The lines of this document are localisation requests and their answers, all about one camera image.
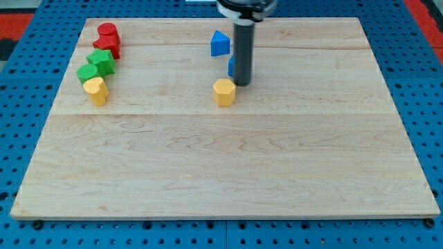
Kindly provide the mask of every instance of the yellow hexagonal block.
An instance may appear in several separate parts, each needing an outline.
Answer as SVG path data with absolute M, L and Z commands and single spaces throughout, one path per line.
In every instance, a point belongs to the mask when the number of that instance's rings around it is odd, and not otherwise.
M 235 100 L 235 85 L 230 79 L 219 79 L 213 85 L 214 101 L 219 107 L 229 107 Z

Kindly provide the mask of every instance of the red block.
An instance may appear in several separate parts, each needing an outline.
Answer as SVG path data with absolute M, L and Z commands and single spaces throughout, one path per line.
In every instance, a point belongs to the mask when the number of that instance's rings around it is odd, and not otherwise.
M 98 40 L 92 43 L 92 46 L 101 50 L 109 49 L 114 59 L 120 59 L 120 46 L 114 36 L 101 35 Z
M 105 23 L 98 26 L 98 34 L 100 36 L 113 36 L 116 38 L 117 44 L 120 45 L 120 36 L 118 36 L 117 27 L 113 23 Z

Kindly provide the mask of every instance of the wooden board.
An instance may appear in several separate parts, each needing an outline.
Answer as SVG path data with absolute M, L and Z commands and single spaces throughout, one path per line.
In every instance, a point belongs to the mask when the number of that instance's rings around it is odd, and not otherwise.
M 104 107 L 75 71 L 122 37 Z M 212 99 L 227 19 L 89 19 L 11 211 L 33 220 L 386 219 L 440 213 L 355 18 L 266 19 L 253 82 Z

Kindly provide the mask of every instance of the yellow block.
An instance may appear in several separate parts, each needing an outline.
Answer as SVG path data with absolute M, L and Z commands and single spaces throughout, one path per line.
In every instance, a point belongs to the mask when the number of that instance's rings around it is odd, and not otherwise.
M 229 107 L 235 100 L 235 85 L 230 79 L 219 79 L 213 85 L 214 101 L 219 107 Z
M 106 102 L 106 97 L 109 95 L 108 88 L 102 77 L 94 77 L 87 80 L 83 84 L 83 89 L 88 94 L 89 100 L 97 107 L 101 107 Z

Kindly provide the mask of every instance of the blue block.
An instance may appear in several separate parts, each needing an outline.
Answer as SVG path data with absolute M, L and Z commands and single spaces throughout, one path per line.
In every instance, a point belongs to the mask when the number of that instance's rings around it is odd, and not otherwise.
M 230 53 L 230 39 L 224 33 L 216 30 L 210 40 L 210 56 L 228 55 Z
M 234 77 L 234 55 L 230 57 L 228 62 L 228 76 Z

